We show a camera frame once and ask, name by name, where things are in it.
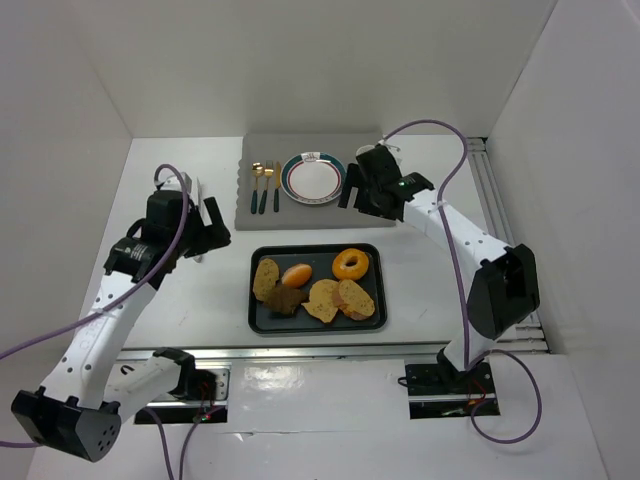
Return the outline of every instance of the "fork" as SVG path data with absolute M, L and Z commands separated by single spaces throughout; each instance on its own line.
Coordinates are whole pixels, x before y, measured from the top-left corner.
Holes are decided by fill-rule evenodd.
M 267 183 L 264 186 L 264 192 L 262 192 L 262 198 L 260 198 L 260 208 L 258 209 L 258 213 L 260 215 L 264 213 L 264 209 L 267 206 L 267 192 L 269 190 L 269 179 L 273 176 L 272 161 L 267 162 L 267 166 L 264 169 L 264 176 L 267 177 Z

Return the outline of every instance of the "plate rim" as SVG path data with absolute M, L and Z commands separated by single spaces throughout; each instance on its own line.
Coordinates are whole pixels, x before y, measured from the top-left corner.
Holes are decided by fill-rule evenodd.
M 305 159 L 303 158 L 303 155 L 306 155 L 306 154 L 314 154 L 314 155 L 319 154 L 319 155 L 318 155 L 318 158 Z M 289 174 L 290 172 L 293 171 L 293 169 L 295 168 L 295 165 L 302 164 L 302 163 L 317 162 L 317 161 L 330 163 L 330 165 L 336 170 L 336 173 L 338 174 L 338 185 L 336 186 L 335 190 L 331 194 L 325 197 L 322 197 L 319 199 L 311 199 L 311 198 L 303 197 L 299 195 L 297 192 L 295 192 L 295 190 L 293 190 L 293 188 L 291 187 L 291 184 L 289 183 L 289 178 L 288 178 Z M 342 186 L 344 185 L 346 174 L 347 174 L 347 170 L 342 164 L 342 162 L 338 160 L 336 157 L 334 157 L 333 155 L 325 152 L 302 152 L 302 153 L 298 153 L 297 155 L 294 155 L 284 163 L 284 166 L 282 167 L 282 171 L 280 172 L 280 184 L 282 185 L 282 188 L 285 194 L 287 194 L 289 198 L 291 198 L 292 200 L 298 203 L 302 203 L 305 205 L 323 205 L 325 203 L 329 203 L 335 200 L 340 196 L 340 192 L 342 190 Z

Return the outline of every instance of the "donut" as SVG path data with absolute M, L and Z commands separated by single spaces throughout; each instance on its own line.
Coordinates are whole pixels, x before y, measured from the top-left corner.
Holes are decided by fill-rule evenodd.
M 347 248 L 333 261 L 331 270 L 338 280 L 360 280 L 369 269 L 369 257 L 357 248 Z

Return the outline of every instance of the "bread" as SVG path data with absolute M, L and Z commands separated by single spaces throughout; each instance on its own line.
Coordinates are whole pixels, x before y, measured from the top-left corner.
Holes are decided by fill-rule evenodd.
M 253 277 L 253 294 L 256 298 L 264 302 L 271 289 L 276 286 L 278 278 L 280 278 L 278 264 L 270 258 L 260 260 L 256 275 Z
M 302 306 L 309 315 L 316 317 L 322 323 L 331 323 L 338 313 L 338 307 L 333 304 L 333 291 L 338 287 L 335 280 L 319 280 L 313 284 L 309 292 L 309 302 Z
M 264 304 L 273 312 L 293 315 L 298 305 L 306 302 L 308 298 L 309 295 L 306 292 L 280 284 L 269 291 Z
M 341 280 L 332 299 L 333 304 L 353 320 L 366 320 L 376 311 L 373 299 L 353 280 Z

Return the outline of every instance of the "white plate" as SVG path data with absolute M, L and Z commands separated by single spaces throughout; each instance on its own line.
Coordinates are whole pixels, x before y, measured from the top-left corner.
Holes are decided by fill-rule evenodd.
M 285 163 L 280 178 L 284 192 L 296 202 L 319 205 L 340 196 L 346 174 L 335 157 L 305 152 Z

